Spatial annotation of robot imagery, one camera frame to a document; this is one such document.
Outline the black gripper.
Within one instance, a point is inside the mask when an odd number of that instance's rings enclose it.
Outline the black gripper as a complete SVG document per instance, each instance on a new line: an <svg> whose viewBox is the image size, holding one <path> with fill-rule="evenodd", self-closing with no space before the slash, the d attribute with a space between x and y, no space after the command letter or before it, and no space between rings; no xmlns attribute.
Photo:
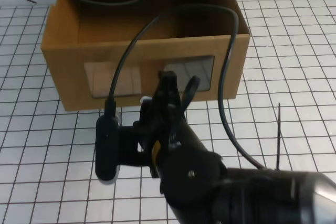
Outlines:
<svg viewBox="0 0 336 224"><path fill-rule="evenodd" d="M148 167L152 178L159 178L156 156L163 151L167 152L169 140L174 124L185 122L182 114L176 118L180 110L186 110L192 102L198 87L200 78L193 76L185 87L182 101L178 95L177 75L173 71L160 71L159 84L156 95L151 101L140 105L139 119L133 123L136 154L135 164Z"/></svg>

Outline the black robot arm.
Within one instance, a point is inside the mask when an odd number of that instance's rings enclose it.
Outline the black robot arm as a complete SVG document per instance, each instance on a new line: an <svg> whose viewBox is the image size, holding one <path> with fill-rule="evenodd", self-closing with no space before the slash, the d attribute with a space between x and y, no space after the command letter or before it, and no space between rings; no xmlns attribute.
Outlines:
<svg viewBox="0 0 336 224"><path fill-rule="evenodd" d="M161 71L137 126L152 177L179 223L335 223L335 183L317 172L227 168L207 150L184 111L199 85L183 95L173 71Z"/></svg>

